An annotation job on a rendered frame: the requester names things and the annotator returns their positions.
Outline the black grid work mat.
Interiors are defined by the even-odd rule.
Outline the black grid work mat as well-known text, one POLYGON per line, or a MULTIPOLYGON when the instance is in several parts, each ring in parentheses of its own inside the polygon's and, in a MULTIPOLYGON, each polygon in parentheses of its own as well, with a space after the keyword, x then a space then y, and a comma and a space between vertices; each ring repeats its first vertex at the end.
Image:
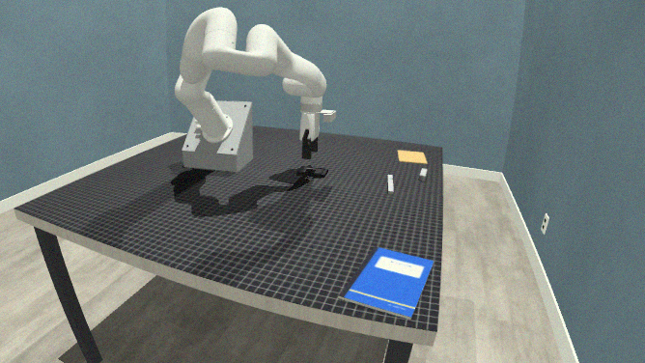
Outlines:
POLYGON ((15 209, 252 293, 437 332, 442 147, 319 132, 303 159, 299 132, 253 126, 253 159, 238 172, 183 167, 186 134, 15 209), (338 298, 374 247, 434 261, 411 320, 338 298))

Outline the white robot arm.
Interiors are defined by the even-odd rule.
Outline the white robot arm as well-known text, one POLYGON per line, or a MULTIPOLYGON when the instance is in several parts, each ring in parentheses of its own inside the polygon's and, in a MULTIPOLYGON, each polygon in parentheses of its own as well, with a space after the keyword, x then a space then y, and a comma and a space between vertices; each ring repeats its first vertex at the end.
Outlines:
POLYGON ((314 64, 293 54, 275 31, 264 24, 249 31, 245 52, 237 51, 237 30, 236 18, 230 10, 214 8, 195 18, 184 39, 175 96, 194 116, 195 124, 199 124, 196 128, 205 129, 202 133, 207 141, 221 142, 233 129, 231 118, 205 92, 212 70, 285 77, 283 89, 289 95, 301 97, 301 111, 323 114, 324 122, 336 118, 336 111, 323 110, 326 81, 314 64))

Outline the blue notebook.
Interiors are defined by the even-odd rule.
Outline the blue notebook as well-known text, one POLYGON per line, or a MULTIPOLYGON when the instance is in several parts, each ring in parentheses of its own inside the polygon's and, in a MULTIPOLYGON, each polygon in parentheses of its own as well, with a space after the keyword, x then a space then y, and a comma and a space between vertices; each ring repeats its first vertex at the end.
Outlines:
POLYGON ((433 264, 374 247, 338 298, 411 320, 433 264))

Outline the tan flat rectangular tile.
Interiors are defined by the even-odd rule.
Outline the tan flat rectangular tile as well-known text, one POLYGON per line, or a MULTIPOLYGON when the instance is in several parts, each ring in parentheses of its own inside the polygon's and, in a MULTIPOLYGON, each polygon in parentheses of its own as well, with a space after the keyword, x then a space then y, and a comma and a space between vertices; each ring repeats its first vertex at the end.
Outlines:
POLYGON ((399 161, 400 162, 427 164, 427 161, 426 161, 426 158, 424 156, 424 153, 398 151, 398 156, 399 156, 399 161))

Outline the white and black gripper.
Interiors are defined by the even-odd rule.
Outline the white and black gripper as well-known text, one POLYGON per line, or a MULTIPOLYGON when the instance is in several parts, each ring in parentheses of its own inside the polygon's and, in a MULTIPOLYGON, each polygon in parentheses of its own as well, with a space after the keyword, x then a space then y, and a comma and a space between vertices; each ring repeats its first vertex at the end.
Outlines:
POLYGON ((320 132, 320 113, 304 112, 301 110, 300 112, 302 113, 302 115, 300 122, 299 139, 303 142, 302 158, 311 159, 311 152, 316 153, 318 151, 317 141, 320 132))

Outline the black rectangular tile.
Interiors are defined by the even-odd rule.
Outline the black rectangular tile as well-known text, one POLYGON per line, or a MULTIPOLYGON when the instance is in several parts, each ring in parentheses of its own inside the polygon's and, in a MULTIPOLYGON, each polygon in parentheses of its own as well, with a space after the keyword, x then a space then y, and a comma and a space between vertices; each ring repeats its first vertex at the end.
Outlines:
POLYGON ((327 172, 328 172, 328 169, 324 169, 324 168, 301 166, 299 170, 296 172, 296 174, 300 176, 324 178, 327 172))

